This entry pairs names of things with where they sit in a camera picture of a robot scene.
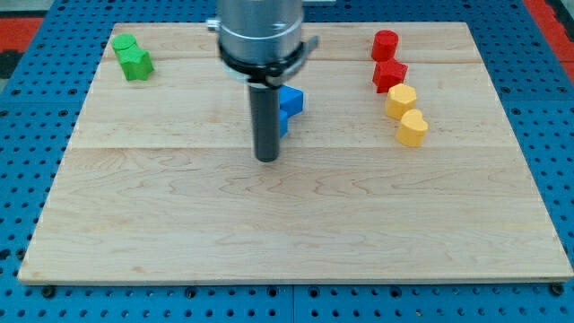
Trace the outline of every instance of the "blue pegboard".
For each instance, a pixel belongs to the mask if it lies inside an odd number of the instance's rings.
[[[207,0],[56,0],[0,96],[0,321],[572,321],[574,283],[29,287],[15,278],[115,22],[202,22]],[[574,260],[574,89],[518,0],[339,0],[308,22],[467,22]]]

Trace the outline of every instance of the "metal cylinder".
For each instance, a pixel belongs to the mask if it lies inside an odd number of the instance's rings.
[[[272,162],[279,156],[279,90],[249,86],[255,156]]]
[[[217,13],[220,44],[243,63],[274,63],[300,44],[301,0],[218,0]]]

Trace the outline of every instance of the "wooden board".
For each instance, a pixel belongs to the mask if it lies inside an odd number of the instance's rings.
[[[370,81],[377,30],[430,124],[400,145]],[[564,281],[572,269],[463,23],[309,24],[320,48],[278,161],[251,152],[248,101],[195,24],[119,24],[19,272],[26,284]]]

